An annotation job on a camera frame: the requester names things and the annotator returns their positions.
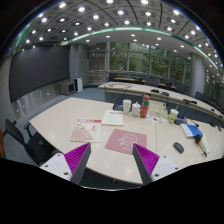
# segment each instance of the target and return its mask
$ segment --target conference table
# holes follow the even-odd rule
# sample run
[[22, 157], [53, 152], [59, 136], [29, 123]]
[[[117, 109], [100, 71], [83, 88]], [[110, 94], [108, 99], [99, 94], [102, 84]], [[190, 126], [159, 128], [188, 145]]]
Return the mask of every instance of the conference table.
[[[85, 144], [70, 141], [77, 120], [102, 120], [105, 110], [112, 110], [112, 106], [111, 103], [71, 97], [40, 113], [30, 123], [51, 145], [65, 154]], [[123, 126], [101, 125], [100, 142], [91, 143], [91, 154], [86, 167], [116, 180], [142, 184], [133, 155], [105, 148], [115, 128], [147, 135], [146, 148], [159, 156], [169, 157], [179, 169], [220, 159], [224, 153], [224, 131], [220, 132], [217, 127], [202, 122], [197, 123], [201, 132], [206, 133], [210, 146], [211, 152], [207, 157], [200, 154], [194, 139], [185, 137], [179, 125], [169, 122], [166, 125], [155, 124], [146, 118], [133, 117], [130, 113], [123, 115]], [[174, 142], [184, 147], [182, 154], [173, 147]]]

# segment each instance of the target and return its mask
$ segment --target light fixture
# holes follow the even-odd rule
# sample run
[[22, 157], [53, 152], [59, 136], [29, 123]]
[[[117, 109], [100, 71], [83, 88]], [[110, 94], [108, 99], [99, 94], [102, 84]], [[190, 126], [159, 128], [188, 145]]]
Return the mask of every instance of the light fixture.
[[177, 16], [180, 14], [177, 10], [173, 10], [173, 13], [176, 14]]
[[146, 4], [148, 4], [149, 2], [148, 2], [147, 0], [141, 0], [141, 3], [144, 4], [144, 5], [146, 5]]
[[64, 8], [66, 4], [63, 2], [61, 5], [59, 5], [59, 8]]
[[47, 18], [43, 18], [41, 21], [42, 23], [45, 23], [47, 21]]
[[93, 19], [99, 19], [98, 15], [93, 16]]
[[85, 10], [84, 7], [80, 7], [80, 8], [79, 8], [79, 12], [83, 12], [84, 10]]
[[123, 11], [121, 11], [121, 10], [119, 10], [119, 11], [118, 11], [118, 14], [119, 14], [119, 15], [123, 15], [123, 14], [124, 14], [124, 12], [123, 12]]

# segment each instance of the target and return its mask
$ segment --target bottle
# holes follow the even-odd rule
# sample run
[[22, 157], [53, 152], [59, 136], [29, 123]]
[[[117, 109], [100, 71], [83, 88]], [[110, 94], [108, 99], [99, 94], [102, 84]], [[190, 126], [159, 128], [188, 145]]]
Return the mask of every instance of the bottle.
[[141, 118], [146, 118], [146, 116], [147, 116], [147, 112], [148, 112], [148, 108], [149, 108], [149, 100], [150, 100], [149, 95], [143, 96], [142, 110], [141, 110], [141, 114], [140, 114]]

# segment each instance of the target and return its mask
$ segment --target gray wall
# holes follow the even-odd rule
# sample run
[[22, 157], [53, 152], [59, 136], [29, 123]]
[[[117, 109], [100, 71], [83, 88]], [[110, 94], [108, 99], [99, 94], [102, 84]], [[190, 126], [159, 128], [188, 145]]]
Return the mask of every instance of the gray wall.
[[69, 54], [69, 77], [82, 77], [83, 86], [89, 85], [88, 77], [88, 47], [84, 44], [72, 44]]

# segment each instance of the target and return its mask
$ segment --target book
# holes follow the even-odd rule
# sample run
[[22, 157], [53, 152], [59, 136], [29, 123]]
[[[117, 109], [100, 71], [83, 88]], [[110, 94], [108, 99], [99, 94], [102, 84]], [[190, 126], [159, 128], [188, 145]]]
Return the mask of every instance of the book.
[[195, 125], [180, 124], [180, 126], [182, 127], [186, 138], [194, 138], [197, 134], [201, 137], [203, 136], [201, 131]]
[[100, 142], [101, 120], [78, 119], [71, 142]]
[[123, 126], [123, 112], [106, 110], [101, 124]]

